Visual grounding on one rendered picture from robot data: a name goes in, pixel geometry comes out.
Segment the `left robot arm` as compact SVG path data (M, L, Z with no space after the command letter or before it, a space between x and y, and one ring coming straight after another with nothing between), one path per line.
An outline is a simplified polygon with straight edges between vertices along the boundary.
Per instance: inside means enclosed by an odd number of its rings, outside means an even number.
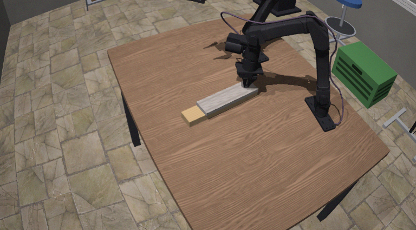
M314 21L315 20L315 21ZM247 35L229 33L225 51L241 54L255 61L259 58L260 44L283 36L310 34L316 54L316 95L305 98L305 102L324 132L336 128L328 114L330 101L329 87L329 35L327 27L316 18L299 17L267 24L251 24ZM243 52L245 46L245 52ZM329 103L328 103L329 102Z

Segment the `light wooden plank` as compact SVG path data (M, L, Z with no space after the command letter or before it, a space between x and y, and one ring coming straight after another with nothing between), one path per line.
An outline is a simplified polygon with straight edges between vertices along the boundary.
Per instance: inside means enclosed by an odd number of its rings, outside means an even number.
M181 117L189 127L192 127L195 124L198 124L202 121L205 121L205 120L207 120L207 119L209 119L209 118L211 118L211 117L213 117L213 116L215 116L219 113L222 113L222 112L224 112L224 111L226 111L226 110L228 110L228 109L230 109L230 108L232 108L232 107L234 107L234 106L236 106L240 103L243 103L243 102L257 96L257 93L258 92L254 93L254 94L252 94L252 95L250 95L250 96L248 96L248 97L246 97L246 98L244 98L244 99L242 99L242 100L240 100L240 101L238 101L238 102L236 102L236 103L234 103L234 104L232 104L228 107L225 107L225 108L223 108L223 109L221 109L221 110L219 110L219 111L217 111L217 112L215 112L215 113L213 113L209 116L206 116L196 105L194 107L191 107L189 109L186 109L186 110L182 111L181 112Z

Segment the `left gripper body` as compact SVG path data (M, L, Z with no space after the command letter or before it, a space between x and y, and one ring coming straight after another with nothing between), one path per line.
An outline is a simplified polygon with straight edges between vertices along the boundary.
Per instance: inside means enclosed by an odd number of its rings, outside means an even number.
M239 75L240 78L257 78L257 74L263 76L261 63L258 62L257 64L257 62L258 59L251 61L244 56L241 62L236 62L235 64L237 75Z

